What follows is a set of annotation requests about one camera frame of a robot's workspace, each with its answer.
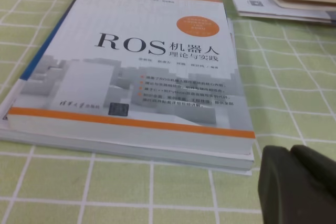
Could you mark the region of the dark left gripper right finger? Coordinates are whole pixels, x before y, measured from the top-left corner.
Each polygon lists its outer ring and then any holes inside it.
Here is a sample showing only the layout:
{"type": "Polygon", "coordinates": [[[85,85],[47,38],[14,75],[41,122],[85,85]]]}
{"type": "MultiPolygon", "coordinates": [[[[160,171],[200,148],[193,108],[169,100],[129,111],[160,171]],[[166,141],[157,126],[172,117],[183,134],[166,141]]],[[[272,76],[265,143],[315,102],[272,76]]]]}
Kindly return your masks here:
{"type": "Polygon", "coordinates": [[[290,153],[335,198],[335,161],[304,145],[294,145],[290,153]]]}

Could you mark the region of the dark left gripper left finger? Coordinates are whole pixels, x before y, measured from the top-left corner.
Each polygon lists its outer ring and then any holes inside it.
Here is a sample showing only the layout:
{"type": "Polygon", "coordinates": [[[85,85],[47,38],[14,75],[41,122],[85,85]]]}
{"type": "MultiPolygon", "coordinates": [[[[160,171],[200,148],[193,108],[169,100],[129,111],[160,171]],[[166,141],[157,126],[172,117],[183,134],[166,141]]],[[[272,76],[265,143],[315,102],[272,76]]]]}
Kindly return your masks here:
{"type": "Polygon", "coordinates": [[[264,147],[258,195],[264,223],[335,223],[335,198],[284,147],[264,147]]]}

